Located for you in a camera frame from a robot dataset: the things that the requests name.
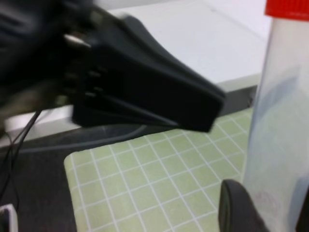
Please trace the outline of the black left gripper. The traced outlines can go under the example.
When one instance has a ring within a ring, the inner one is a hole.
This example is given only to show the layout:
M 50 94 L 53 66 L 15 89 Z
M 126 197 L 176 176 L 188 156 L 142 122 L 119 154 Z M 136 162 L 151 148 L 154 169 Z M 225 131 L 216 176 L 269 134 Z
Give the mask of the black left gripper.
M 0 111 L 25 114 L 80 104 L 84 90 L 65 76 L 77 33 L 122 19 L 87 0 L 3 0 L 0 3 Z

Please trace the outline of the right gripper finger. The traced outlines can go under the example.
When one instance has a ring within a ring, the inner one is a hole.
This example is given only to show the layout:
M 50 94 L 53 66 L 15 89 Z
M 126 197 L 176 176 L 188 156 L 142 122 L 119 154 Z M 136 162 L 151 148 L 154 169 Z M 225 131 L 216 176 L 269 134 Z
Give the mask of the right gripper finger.
M 232 179 L 221 183 L 218 225 L 221 232 L 267 232 L 244 186 Z

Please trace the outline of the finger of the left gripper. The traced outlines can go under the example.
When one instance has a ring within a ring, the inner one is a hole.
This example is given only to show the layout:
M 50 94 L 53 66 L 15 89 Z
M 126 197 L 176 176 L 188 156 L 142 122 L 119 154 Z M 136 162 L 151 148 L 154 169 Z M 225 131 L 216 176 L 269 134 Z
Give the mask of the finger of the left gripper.
M 82 127 L 144 124 L 208 132 L 225 93 L 172 57 L 97 43 L 79 66 L 72 120 Z

